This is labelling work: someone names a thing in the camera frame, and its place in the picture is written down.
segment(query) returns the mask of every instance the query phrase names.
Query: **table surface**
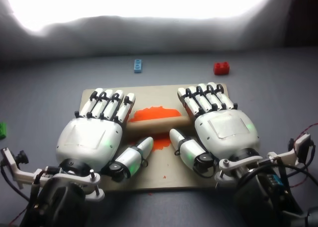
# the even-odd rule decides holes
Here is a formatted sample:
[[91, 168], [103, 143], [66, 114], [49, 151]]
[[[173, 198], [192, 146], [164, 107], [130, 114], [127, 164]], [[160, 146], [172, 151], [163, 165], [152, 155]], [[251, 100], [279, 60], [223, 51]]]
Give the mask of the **table surface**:
[[[318, 119], [317, 54], [318, 48], [299, 48], [6, 64], [0, 76], [0, 120], [7, 123], [8, 134], [0, 148], [9, 147], [15, 154], [25, 150], [29, 164], [21, 168], [26, 171], [56, 165], [58, 137], [78, 109], [84, 89], [215, 80], [227, 84], [231, 100], [255, 124], [260, 154], [285, 152], [289, 138]], [[143, 59], [141, 74], [133, 73], [134, 59]], [[230, 63], [230, 74], [215, 77], [213, 64], [222, 61]], [[310, 133], [318, 142], [317, 128]], [[318, 176], [315, 160], [310, 172]], [[302, 178], [299, 174], [290, 182]], [[0, 190], [0, 223], [8, 223], [27, 203], [2, 177]], [[318, 205], [318, 191], [310, 180], [292, 192], [305, 210]], [[115, 193], [90, 205], [87, 226], [245, 226], [232, 193], [224, 190]]]

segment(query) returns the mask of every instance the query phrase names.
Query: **robotic hand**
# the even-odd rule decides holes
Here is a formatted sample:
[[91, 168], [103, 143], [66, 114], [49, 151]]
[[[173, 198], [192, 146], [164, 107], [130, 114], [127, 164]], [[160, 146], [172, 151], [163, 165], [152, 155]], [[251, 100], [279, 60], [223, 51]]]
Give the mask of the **robotic hand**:
[[[140, 166], [148, 165], [146, 158], [154, 144], [151, 137], [117, 156], [134, 103], [133, 93], [124, 98], [122, 90], [113, 93], [110, 89], [96, 89], [60, 135], [56, 149], [58, 167], [48, 166], [34, 173], [21, 171], [19, 165], [28, 163], [26, 154], [21, 151], [14, 156], [8, 148], [1, 150], [3, 177], [28, 201], [21, 227], [84, 226], [87, 218], [84, 201], [101, 201], [105, 196], [98, 187], [100, 174], [121, 182], [132, 177]], [[30, 198], [12, 185], [5, 174], [5, 166], [20, 189], [23, 184], [32, 185]], [[86, 186], [93, 186], [94, 191], [86, 195], [82, 189]]]
[[[253, 123], [229, 100], [220, 84], [180, 88], [178, 97], [194, 120], [199, 143], [172, 129], [175, 155], [205, 178], [213, 177], [218, 163], [220, 171], [215, 180], [221, 186], [236, 188], [235, 203], [249, 226], [318, 227], [318, 208], [302, 212], [288, 182], [288, 177], [302, 172], [318, 186], [305, 171], [315, 154], [309, 134], [292, 140], [288, 152], [270, 152], [263, 158], [258, 154], [259, 137]], [[309, 147], [313, 149], [306, 162]], [[285, 168], [295, 171], [286, 174]]]

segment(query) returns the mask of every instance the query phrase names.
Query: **robot's right hand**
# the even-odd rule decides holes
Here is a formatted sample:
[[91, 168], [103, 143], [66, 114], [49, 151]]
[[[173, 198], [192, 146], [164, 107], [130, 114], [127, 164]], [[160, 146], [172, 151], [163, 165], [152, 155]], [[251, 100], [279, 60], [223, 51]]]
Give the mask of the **robot's right hand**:
[[57, 144], [60, 167], [79, 176], [86, 176], [94, 169], [121, 181], [134, 175], [141, 164], [147, 164], [146, 158], [153, 148], [150, 137], [116, 158], [135, 99], [133, 93], [124, 97], [122, 90], [96, 89], [60, 135]]
[[172, 129], [170, 139], [183, 162], [202, 177], [221, 159], [258, 155], [259, 138], [251, 120], [213, 82], [179, 88], [178, 97], [194, 121], [199, 144]]

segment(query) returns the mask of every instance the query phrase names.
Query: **overhead light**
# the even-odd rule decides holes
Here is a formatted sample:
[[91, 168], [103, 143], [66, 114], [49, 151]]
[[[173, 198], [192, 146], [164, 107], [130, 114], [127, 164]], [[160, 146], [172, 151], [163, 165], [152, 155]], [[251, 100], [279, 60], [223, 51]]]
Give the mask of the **overhead light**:
[[268, 0], [8, 0], [13, 15], [30, 31], [84, 17], [231, 18]]

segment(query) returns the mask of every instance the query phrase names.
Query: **red lego brick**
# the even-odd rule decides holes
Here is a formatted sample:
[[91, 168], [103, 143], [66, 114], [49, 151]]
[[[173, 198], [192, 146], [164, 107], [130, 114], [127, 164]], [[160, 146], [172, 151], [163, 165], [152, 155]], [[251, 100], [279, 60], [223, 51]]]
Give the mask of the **red lego brick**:
[[230, 65], [228, 62], [214, 63], [213, 71], [215, 75], [227, 75], [230, 72]]

